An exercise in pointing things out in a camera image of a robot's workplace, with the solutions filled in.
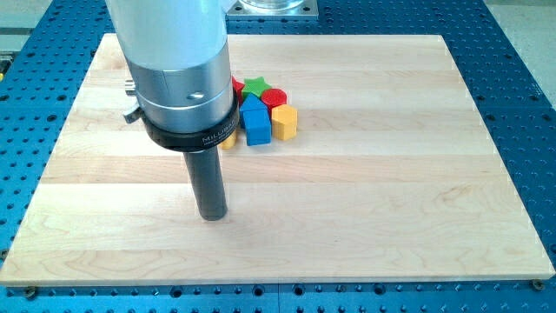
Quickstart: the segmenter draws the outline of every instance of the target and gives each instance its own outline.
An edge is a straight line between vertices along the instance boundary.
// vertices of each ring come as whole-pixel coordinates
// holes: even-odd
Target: blue block
[[[264,110],[248,110],[243,113],[247,145],[270,143],[272,129],[270,118],[265,107]]]
[[[240,107],[240,125],[242,128],[245,128],[245,123],[243,122],[243,114],[247,111],[252,110],[266,110],[267,106],[259,100],[257,96],[254,94],[249,94],[247,98],[243,101],[242,106]]]

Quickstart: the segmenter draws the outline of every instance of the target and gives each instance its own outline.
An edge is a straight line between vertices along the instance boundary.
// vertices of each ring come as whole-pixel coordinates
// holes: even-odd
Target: wooden board
[[[437,36],[230,36],[297,138],[221,151],[229,213],[198,216],[180,154],[121,112],[107,35],[0,280],[143,285],[548,278],[553,266]]]

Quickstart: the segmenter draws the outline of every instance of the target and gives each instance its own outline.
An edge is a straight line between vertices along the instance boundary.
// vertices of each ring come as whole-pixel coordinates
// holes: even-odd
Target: yellow block
[[[272,136],[288,140],[297,136],[297,109],[283,104],[272,109]]]
[[[232,149],[235,146],[235,141],[237,141],[237,129],[235,129],[226,140],[219,144],[220,148],[224,150]]]

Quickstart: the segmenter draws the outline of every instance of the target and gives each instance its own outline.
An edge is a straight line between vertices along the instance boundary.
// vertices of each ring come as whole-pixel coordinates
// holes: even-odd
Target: metal base plate
[[[305,0],[300,5],[286,10],[261,9],[237,1],[227,14],[228,20],[246,21],[255,19],[264,20],[317,20],[319,7],[317,0]]]

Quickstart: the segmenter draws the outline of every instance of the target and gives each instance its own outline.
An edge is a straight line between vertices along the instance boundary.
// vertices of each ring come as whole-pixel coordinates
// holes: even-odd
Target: green star block
[[[242,90],[243,99],[247,99],[250,93],[261,98],[264,90],[269,90],[270,88],[272,87],[264,81],[264,77],[257,77],[255,79],[245,78],[245,87]]]

